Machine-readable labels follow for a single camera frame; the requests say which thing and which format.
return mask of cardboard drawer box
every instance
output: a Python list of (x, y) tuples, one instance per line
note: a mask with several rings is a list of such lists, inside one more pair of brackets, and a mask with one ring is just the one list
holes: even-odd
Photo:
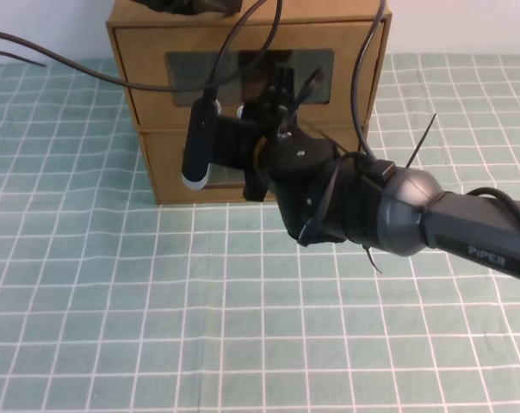
[[(247, 10), (255, 0), (244, 0)], [(253, 59), (270, 30), (275, 0), (268, 0), (245, 24), (232, 43), (221, 76), (234, 72)], [(276, 64), (295, 68), (295, 88), (321, 66), (325, 80), (299, 112), (299, 120), (317, 127), (346, 129), (347, 148), (355, 149), (357, 137), (350, 113), (350, 82), (362, 43), (372, 25), (379, 0), (320, 2), (319, 0), (285, 0), (282, 22), (274, 43), (263, 62), (250, 74), (220, 88), (222, 113), (235, 116), (242, 103), (254, 98), (271, 79)], [(129, 82), (155, 85), (204, 83), (217, 52), (240, 15), (198, 16), (156, 13), (145, 6), (116, 0), (108, 21), (108, 31), (121, 75)], [(359, 83), (359, 115), (368, 125), (381, 74), (392, 14), (387, 10), (368, 49)], [(150, 159), (178, 160), (189, 122), (190, 107), (201, 95), (197, 93), (158, 93), (127, 90), (133, 123), (142, 135), (144, 156)], [(164, 136), (167, 142), (154, 145), (153, 137)], [(157, 177), (158, 168), (150, 168), (152, 182), (175, 185), (181, 181), (180, 170), (169, 181)], [(225, 186), (232, 194), (212, 186), (201, 191), (184, 191), (187, 202), (226, 201), (242, 198), (242, 187), (213, 178), (216, 187)], [(159, 185), (153, 185), (156, 191)], [(156, 193), (160, 203), (170, 197)]]

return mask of black cable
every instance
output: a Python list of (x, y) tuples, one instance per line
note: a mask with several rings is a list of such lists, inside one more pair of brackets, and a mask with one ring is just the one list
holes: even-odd
[(281, 22), (282, 11), (283, 11), (283, 0), (277, 0), (274, 22), (271, 26), (271, 30), (269, 31), (268, 38), (266, 39), (263, 46), (258, 51), (258, 55), (245, 68), (239, 69), (238, 71), (235, 71), (231, 75), (228, 75), (228, 76), (221, 78), (212, 83), (203, 83), (203, 84), (195, 84), (195, 85), (187, 85), (187, 86), (155, 86), (155, 85), (150, 85), (150, 84), (125, 82), (123, 80), (120, 80), (118, 77), (112, 77), (112, 76), (100, 73), (98, 71), (93, 71), (72, 60), (69, 60), (67, 58), (64, 58), (63, 56), (58, 55), (57, 53), (52, 52), (51, 50), (48, 50), (45, 47), (36, 45), (32, 41), (21, 39), (20, 37), (16, 37), (12, 34), (6, 34), (6, 33), (0, 32), (0, 39), (7, 40), (12, 43), (16, 43), (17, 45), (25, 46), (29, 49), (32, 49), (38, 53), (43, 54), (44, 56), (47, 56), (50, 59), (58, 61), (63, 65), (69, 66), (76, 71), (80, 71), (82, 73), (85, 73), (88, 76), (92, 76), (96, 79), (103, 80), (103, 82), (117, 84), (117, 85), (123, 86), (125, 88), (144, 90), (144, 91), (148, 91), (148, 92), (171, 92), (171, 93), (195, 92), (198, 90), (205, 90), (205, 89), (220, 87), (224, 84), (230, 83), (234, 79), (242, 77), (243, 74), (254, 69), (257, 66), (257, 64), (263, 59), (263, 57), (266, 54), (266, 52), (268, 51), (269, 47), (273, 43), (275, 34), (277, 33), (277, 29), (279, 28), (279, 24)]
[(24, 58), (22, 56), (17, 56), (16, 54), (13, 54), (13, 53), (2, 52), (1, 50), (0, 50), (0, 56), (4, 56), (4, 57), (10, 58), (10, 59), (19, 60), (21, 62), (29, 63), (30, 65), (46, 67), (46, 65), (44, 65), (43, 63), (34, 62), (33, 60)]
[(357, 87), (359, 84), (359, 77), (360, 73), (362, 72), (362, 65), (363, 60), (365, 59), (365, 56), (367, 54), (367, 50), (369, 45), (371, 44), (371, 41), (375, 37), (375, 32), (377, 28), (379, 27), (379, 24), (382, 22), (382, 17), (384, 16), (384, 11), (387, 6), (386, 0), (381, 0), (379, 4), (379, 9), (377, 10), (377, 14), (375, 15), (375, 18), (373, 20), (373, 24), (371, 25), (371, 28), (368, 31), (367, 38), (363, 42), (362, 48), (360, 49), (359, 56), (356, 60), (356, 66), (354, 67), (354, 74), (352, 75), (352, 84), (350, 86), (350, 108), (352, 111), (352, 120), (354, 121), (354, 128), (356, 129), (356, 134), (359, 139), (359, 144), (362, 147), (365, 154), (372, 160), (376, 160), (376, 157), (371, 151), (371, 148), (369, 147), (367, 141), (365, 140), (365, 137), (363, 136), (363, 130), (362, 125), (360, 122), (360, 117), (358, 113), (358, 106), (357, 106)]
[(469, 192), (467, 195), (472, 196), (481, 196), (481, 195), (490, 195), (494, 197), (496, 200), (499, 200), (503, 205), (509, 210), (512, 216), (517, 220), (520, 225), (520, 207), (517, 202), (513, 200), (509, 195), (505, 192), (496, 189), (496, 188), (478, 188), (474, 191)]
[(237, 37), (239, 30), (243, 28), (244, 24), (251, 18), (251, 16), (266, 3), (266, 0), (258, 0), (256, 3), (252, 5), (246, 12), (241, 16), (235, 26), (233, 26), (232, 31), (227, 35), (224, 44), (222, 45), (220, 51), (218, 52), (218, 56), (216, 57), (216, 62), (214, 62), (214, 67), (210, 72), (210, 76), (208, 77), (207, 83), (213, 83), (218, 77), (218, 72), (220, 71), (221, 63), (224, 57), (229, 50), (229, 46), (233, 43), (235, 37)]

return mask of drawer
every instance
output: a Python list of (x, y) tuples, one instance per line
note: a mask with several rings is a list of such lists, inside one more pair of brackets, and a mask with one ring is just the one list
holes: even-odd
[[(350, 81), (370, 25), (369, 21), (281, 25), (266, 67), (257, 69), (259, 72), (251, 78), (220, 88), (223, 113), (235, 115), (245, 96), (253, 96), (262, 89), (270, 77), (269, 71), (273, 70), (271, 59), (274, 62), (290, 59), (300, 69), (296, 83), (301, 83), (301, 79), (309, 76), (318, 65), (329, 71), (317, 99), (304, 105), (299, 116), (316, 125), (351, 122)], [(383, 25), (368, 50), (360, 76), (362, 122), (369, 117), (372, 94), (376, 90), (374, 82)], [(138, 83), (173, 85), (196, 83), (195, 79), (204, 82), (209, 73), (205, 62), (212, 60), (230, 29), (220, 26), (114, 28), (121, 71), (128, 81)], [(232, 44), (226, 69), (232, 71), (232, 65), (244, 65), (243, 62), (263, 44), (268, 32), (269, 26), (245, 26)], [(129, 91), (128, 97), (136, 126), (142, 131), (186, 127), (189, 104), (196, 98), (191, 94), (138, 90)]]
[[(305, 130), (318, 137), (315, 131), (307, 127)], [(350, 127), (323, 127), (322, 131), (349, 150), (357, 148), (356, 135)], [(244, 178), (240, 171), (213, 167), (208, 186), (200, 191), (192, 191), (183, 184), (182, 162), (187, 131), (141, 133), (139, 138), (158, 204), (244, 201)], [(269, 195), (268, 200), (273, 200), (273, 197)]]

